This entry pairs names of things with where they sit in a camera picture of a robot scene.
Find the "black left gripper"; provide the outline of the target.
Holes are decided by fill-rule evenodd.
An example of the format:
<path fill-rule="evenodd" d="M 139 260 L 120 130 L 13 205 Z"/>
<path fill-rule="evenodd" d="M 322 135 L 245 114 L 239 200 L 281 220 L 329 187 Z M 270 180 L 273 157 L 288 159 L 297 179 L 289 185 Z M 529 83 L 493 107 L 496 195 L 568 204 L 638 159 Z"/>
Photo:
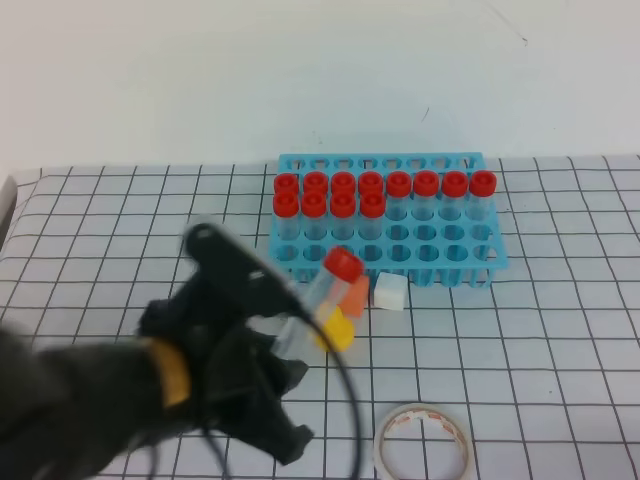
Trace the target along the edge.
<path fill-rule="evenodd" d="M 189 281 L 146 307 L 137 339 L 145 361 L 137 374 L 140 420 L 147 430 L 219 430 L 282 465 L 293 463 L 314 433 L 292 422 L 282 397 L 308 365 L 275 355 L 273 338 L 248 328 L 243 315 L 304 318 L 305 307 L 287 277 L 226 226 L 199 221 L 184 239 L 222 296 Z"/>

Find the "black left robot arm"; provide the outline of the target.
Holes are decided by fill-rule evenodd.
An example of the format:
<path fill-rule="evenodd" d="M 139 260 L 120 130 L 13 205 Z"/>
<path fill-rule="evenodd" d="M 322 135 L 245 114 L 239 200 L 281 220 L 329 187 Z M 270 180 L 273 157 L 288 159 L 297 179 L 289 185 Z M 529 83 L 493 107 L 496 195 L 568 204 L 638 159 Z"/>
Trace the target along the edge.
<path fill-rule="evenodd" d="M 35 351 L 1 332 L 1 475 L 87 479 L 128 451 L 217 430 L 298 460 L 312 439 L 282 399 L 307 372 L 274 353 L 253 317 L 299 314 L 285 279 L 220 226 L 185 236 L 195 272 L 144 309 L 134 340 Z"/>

